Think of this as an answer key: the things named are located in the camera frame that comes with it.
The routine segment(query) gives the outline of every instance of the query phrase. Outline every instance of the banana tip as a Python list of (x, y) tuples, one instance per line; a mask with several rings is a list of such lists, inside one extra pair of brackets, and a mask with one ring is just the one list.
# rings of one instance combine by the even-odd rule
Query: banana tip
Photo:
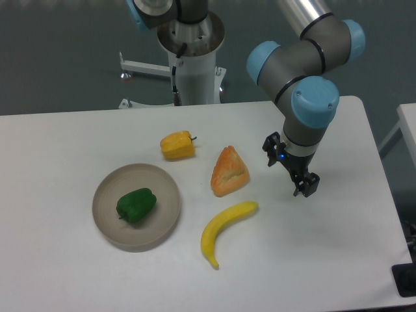
[(218, 270), (220, 268), (220, 265), (218, 264), (218, 262), (216, 261), (214, 257), (208, 258), (208, 261), (210, 262), (210, 264), (213, 266), (215, 270)]

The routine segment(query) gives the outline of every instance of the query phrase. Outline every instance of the yellow banana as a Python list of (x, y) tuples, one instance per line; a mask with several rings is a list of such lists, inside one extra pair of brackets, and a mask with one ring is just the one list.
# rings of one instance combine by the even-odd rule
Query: yellow banana
[(201, 250), (213, 268), (220, 265), (215, 259), (215, 239), (222, 230), (246, 216), (253, 214), (259, 204), (254, 201), (244, 201), (218, 213), (205, 227), (201, 236)]

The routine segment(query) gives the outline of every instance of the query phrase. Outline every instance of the gray floor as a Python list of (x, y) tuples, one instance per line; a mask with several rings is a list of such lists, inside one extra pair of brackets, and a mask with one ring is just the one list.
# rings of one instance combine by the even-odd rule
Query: gray floor
[[(265, 40), (283, 46), (297, 41), (276, 0), (209, 3), (226, 28), (217, 55), (218, 65), (227, 68), (223, 101), (266, 100), (246, 73), (248, 55)], [(378, 144), (397, 122), (398, 105), (416, 102), (416, 1), (327, 4), (366, 32), (365, 54), (326, 78), (341, 95), (363, 100)], [(139, 33), (124, 0), (0, 0), (0, 115), (116, 109), (126, 97), (151, 105), (172, 102), (166, 79), (121, 82), (119, 51), (127, 60), (167, 65), (155, 30)], [(383, 163), (401, 218), (415, 221), (416, 169), (403, 141)]]

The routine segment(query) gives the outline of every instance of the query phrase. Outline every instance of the orange bread slice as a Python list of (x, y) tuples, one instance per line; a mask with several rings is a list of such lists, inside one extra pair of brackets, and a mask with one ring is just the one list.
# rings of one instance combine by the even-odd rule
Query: orange bread slice
[(245, 186), (250, 175), (233, 146), (224, 148), (216, 161), (211, 177), (211, 188), (214, 194), (222, 197)]

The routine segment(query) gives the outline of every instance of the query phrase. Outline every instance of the gray plate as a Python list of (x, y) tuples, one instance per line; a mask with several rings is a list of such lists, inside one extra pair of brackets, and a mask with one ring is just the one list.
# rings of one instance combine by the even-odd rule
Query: gray plate
[[(117, 201), (125, 194), (149, 188), (157, 202), (137, 224), (119, 220)], [(130, 164), (109, 174), (99, 185), (92, 214), (99, 230), (113, 245), (130, 252), (152, 249), (171, 234), (181, 210), (179, 189), (163, 169), (151, 164)]]

